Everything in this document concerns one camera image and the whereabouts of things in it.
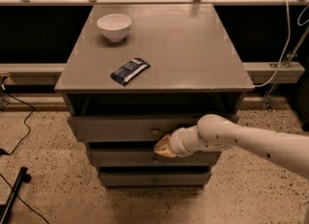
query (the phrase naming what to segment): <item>bowl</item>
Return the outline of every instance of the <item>bowl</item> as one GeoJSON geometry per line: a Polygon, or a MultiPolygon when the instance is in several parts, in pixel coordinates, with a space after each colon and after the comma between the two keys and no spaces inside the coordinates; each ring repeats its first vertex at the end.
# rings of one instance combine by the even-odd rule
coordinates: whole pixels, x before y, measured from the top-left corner
{"type": "Polygon", "coordinates": [[[131,22],[131,18],[125,14],[108,14],[101,17],[97,25],[107,39],[121,42],[127,36],[131,22]]]}

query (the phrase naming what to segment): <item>black stand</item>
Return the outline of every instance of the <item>black stand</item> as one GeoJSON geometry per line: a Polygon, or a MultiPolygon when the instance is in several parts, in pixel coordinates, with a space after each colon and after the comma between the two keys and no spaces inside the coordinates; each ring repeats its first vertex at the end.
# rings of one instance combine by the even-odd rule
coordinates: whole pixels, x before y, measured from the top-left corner
{"type": "Polygon", "coordinates": [[[0,224],[7,224],[9,222],[10,212],[22,183],[29,182],[31,180],[31,176],[27,174],[27,170],[28,168],[26,167],[20,168],[7,203],[5,205],[0,205],[0,224]]]}

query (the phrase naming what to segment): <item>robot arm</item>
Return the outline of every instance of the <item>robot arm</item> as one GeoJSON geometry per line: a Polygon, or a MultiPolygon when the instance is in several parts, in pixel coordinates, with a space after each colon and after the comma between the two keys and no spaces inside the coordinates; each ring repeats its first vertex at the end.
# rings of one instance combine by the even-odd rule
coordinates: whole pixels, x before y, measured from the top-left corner
{"type": "Polygon", "coordinates": [[[308,136],[239,126],[217,115],[206,115],[197,126],[181,128],[163,137],[154,151],[184,157],[197,151],[223,151],[233,145],[309,180],[308,136]]]}

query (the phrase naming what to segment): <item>cable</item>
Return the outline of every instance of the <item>cable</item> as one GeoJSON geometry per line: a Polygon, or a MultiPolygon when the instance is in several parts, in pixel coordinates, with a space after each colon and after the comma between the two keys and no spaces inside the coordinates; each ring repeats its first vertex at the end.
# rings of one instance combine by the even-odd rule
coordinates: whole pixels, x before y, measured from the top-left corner
{"type": "Polygon", "coordinates": [[[27,103],[27,102],[25,102],[25,101],[23,101],[23,100],[21,100],[21,99],[19,99],[19,98],[16,98],[16,97],[12,96],[11,94],[9,94],[9,93],[7,93],[7,92],[5,92],[5,93],[6,93],[9,97],[11,97],[11,98],[13,98],[13,99],[15,99],[15,100],[17,100],[17,101],[19,101],[19,102],[21,102],[21,103],[27,105],[27,106],[29,106],[29,107],[31,108],[31,111],[30,111],[30,113],[27,115],[27,117],[26,117],[26,118],[24,119],[24,121],[23,121],[23,123],[27,126],[27,129],[28,129],[27,133],[19,140],[19,142],[17,143],[17,145],[14,147],[14,149],[13,149],[10,153],[6,152],[6,151],[3,150],[3,149],[0,149],[0,156],[1,156],[1,154],[4,154],[4,155],[11,155],[11,154],[13,154],[13,153],[15,152],[15,150],[18,148],[18,146],[21,144],[21,142],[30,134],[31,128],[28,126],[27,120],[29,119],[29,117],[30,117],[30,116],[35,112],[35,110],[36,110],[36,108],[35,108],[34,106],[32,106],[31,104],[29,104],[29,103],[27,103]]]}
{"type": "MultiPolygon", "coordinates": [[[[10,185],[10,183],[7,181],[7,179],[0,173],[1,178],[4,180],[4,182],[10,187],[10,189],[14,192],[12,186],[10,185]]],[[[18,195],[16,195],[16,197],[26,206],[28,207],[29,210],[33,211],[35,214],[37,214],[40,218],[42,218],[47,224],[49,224],[49,222],[37,211],[35,211],[33,208],[31,208],[25,201],[23,201],[18,195]]]]}
{"type": "Polygon", "coordinates": [[[300,27],[303,26],[304,24],[307,24],[309,22],[309,18],[308,18],[305,22],[300,23],[300,19],[301,19],[302,15],[305,13],[305,11],[308,9],[308,7],[309,7],[309,5],[307,5],[306,8],[303,9],[303,11],[300,13],[300,15],[298,17],[297,25],[300,26],[300,27]]]}
{"type": "Polygon", "coordinates": [[[283,56],[284,56],[284,54],[285,54],[285,52],[286,52],[286,50],[287,50],[287,47],[288,47],[288,45],[289,45],[290,38],[291,38],[290,9],[289,9],[288,0],[284,0],[284,1],[286,2],[286,8],[287,8],[287,23],[288,23],[288,38],[287,38],[287,41],[286,41],[286,44],[285,44],[285,46],[284,46],[284,48],[283,48],[283,50],[282,50],[280,59],[279,59],[279,61],[278,61],[278,65],[277,65],[276,70],[274,71],[273,75],[270,77],[270,79],[269,79],[267,82],[265,82],[265,83],[263,83],[263,84],[261,84],[261,85],[254,85],[255,88],[264,87],[264,86],[266,86],[268,83],[270,83],[270,82],[272,81],[272,79],[273,79],[274,76],[277,74],[277,72],[278,72],[278,70],[279,70],[279,68],[280,68],[280,64],[281,64],[281,62],[282,62],[282,60],[283,60],[283,56]]]}

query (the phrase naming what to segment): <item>black cable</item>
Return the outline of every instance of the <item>black cable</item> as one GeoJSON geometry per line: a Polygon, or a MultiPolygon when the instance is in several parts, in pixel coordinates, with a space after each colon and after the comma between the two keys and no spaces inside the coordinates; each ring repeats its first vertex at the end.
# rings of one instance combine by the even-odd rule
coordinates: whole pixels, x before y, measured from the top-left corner
{"type": "MultiPolygon", "coordinates": [[[[7,179],[0,173],[1,178],[4,180],[4,182],[10,187],[10,189],[14,192],[13,187],[10,185],[10,183],[7,181],[7,179]]],[[[33,211],[35,214],[37,214],[40,218],[42,218],[47,224],[49,222],[37,211],[35,211],[33,208],[31,208],[25,201],[23,201],[18,195],[16,197],[26,206],[29,210],[33,211]]]]}
{"type": "MultiPolygon", "coordinates": [[[[3,78],[2,78],[2,84],[3,84],[3,82],[4,82],[6,79],[7,79],[7,77],[3,77],[3,78]]],[[[27,102],[25,102],[25,101],[23,101],[23,100],[21,100],[21,99],[19,99],[19,98],[16,98],[16,97],[12,96],[11,94],[7,93],[7,91],[5,91],[5,94],[8,95],[8,96],[11,97],[11,98],[17,100],[17,101],[19,101],[19,102],[21,102],[21,103],[23,103],[23,104],[29,106],[29,107],[31,108],[31,112],[30,112],[30,113],[27,115],[27,117],[23,120],[23,123],[27,126],[27,129],[28,129],[27,133],[19,140],[19,142],[17,143],[17,145],[14,147],[14,149],[13,149],[10,153],[6,152],[6,151],[3,150],[3,149],[0,149],[0,155],[1,155],[1,154],[4,154],[4,155],[11,155],[11,154],[13,154],[13,153],[15,152],[15,150],[18,148],[18,146],[21,144],[21,142],[30,134],[31,128],[28,126],[27,120],[28,120],[29,117],[35,112],[36,108],[35,108],[34,106],[32,106],[31,104],[29,104],[29,103],[27,103],[27,102]]]]}

